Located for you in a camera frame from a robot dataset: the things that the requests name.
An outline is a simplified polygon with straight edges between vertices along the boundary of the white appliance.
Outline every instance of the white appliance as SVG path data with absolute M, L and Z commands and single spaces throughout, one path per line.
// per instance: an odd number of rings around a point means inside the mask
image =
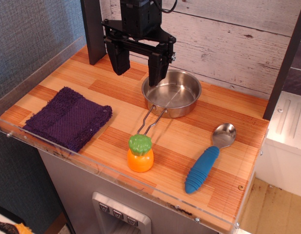
M 301 196 L 301 96 L 281 93 L 255 172 L 256 178 Z

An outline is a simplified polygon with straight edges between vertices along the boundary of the black metal post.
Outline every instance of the black metal post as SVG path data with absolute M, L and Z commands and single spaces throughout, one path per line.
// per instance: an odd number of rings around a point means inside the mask
M 296 26 L 293 30 L 291 40 L 289 42 L 285 57 L 282 61 L 282 66 L 278 73 L 274 88 L 272 90 L 271 96 L 269 98 L 265 113 L 263 115 L 264 119 L 271 120 L 274 113 L 277 101 L 282 92 L 282 87 L 287 78 L 289 69 L 291 67 L 294 56 L 298 50 L 299 43 L 301 41 L 301 11 L 296 23 Z
M 89 62 L 96 64 L 106 55 L 102 14 L 99 0 L 80 0 L 84 29 L 89 53 Z

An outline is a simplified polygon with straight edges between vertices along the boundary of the white wood plank wall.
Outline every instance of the white wood plank wall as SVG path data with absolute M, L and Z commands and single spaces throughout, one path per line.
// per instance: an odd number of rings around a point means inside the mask
M 163 0 L 170 9 L 174 0 Z M 301 0 L 178 0 L 162 28 L 176 37 L 170 68 L 268 99 L 301 9 Z M 120 1 L 102 0 L 102 17 L 120 20 Z M 147 64 L 147 58 L 130 58 Z

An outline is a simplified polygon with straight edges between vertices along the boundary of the green carrot top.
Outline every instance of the green carrot top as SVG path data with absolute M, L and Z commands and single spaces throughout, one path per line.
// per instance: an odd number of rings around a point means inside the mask
M 135 134 L 129 139 L 129 148 L 135 156 L 143 156 L 151 149 L 151 138 Z

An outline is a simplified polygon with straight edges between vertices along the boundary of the cable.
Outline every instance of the cable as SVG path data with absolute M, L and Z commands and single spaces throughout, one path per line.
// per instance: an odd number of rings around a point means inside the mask
M 157 0 L 153 0 L 153 1 L 154 1 L 155 5 L 157 6 L 157 8 L 158 8 L 161 12 L 163 12 L 163 13 L 171 13 L 171 12 L 175 9 L 176 4 L 177 4 L 177 2 L 178 2 L 178 0 L 175 0 L 175 3 L 174 3 L 174 5 L 173 5 L 173 7 L 172 7 L 170 10 L 165 10 L 165 9 L 161 8 L 161 6 L 160 6 L 159 3 L 157 2 Z

